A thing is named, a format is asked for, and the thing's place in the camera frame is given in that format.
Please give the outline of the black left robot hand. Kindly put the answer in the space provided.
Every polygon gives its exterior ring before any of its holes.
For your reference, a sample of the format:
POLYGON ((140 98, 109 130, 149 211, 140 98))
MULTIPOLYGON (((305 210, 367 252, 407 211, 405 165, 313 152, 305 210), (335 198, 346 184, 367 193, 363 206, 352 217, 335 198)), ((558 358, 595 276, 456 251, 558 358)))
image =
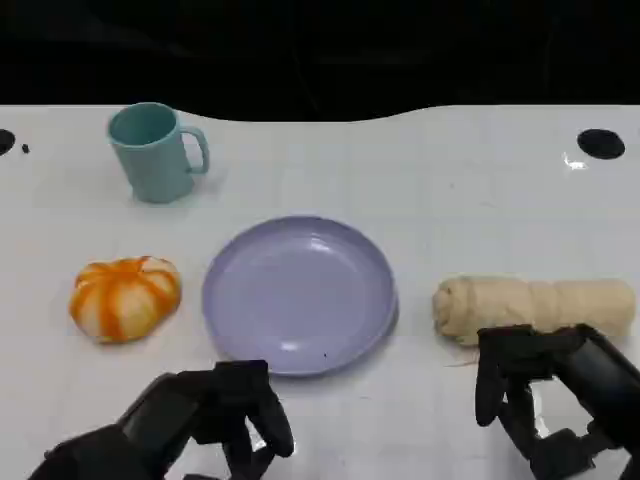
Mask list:
POLYGON ((233 479, 260 479, 275 457, 294 453, 291 426, 264 360, 163 374, 117 424, 154 479, 164 478, 189 440, 220 444, 233 479))

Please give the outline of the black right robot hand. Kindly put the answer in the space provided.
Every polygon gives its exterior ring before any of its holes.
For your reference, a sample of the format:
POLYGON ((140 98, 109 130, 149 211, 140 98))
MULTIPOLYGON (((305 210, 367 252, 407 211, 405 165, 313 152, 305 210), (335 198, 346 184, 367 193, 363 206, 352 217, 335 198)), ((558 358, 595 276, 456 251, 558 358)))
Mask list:
POLYGON ((639 476, 639 371, 602 334, 580 324, 552 333, 528 325, 478 332, 475 417, 500 421, 537 479, 568 479, 605 450, 630 455, 624 479, 639 476), (534 381, 559 379, 592 420, 583 436, 569 429, 542 437, 535 426, 534 381))

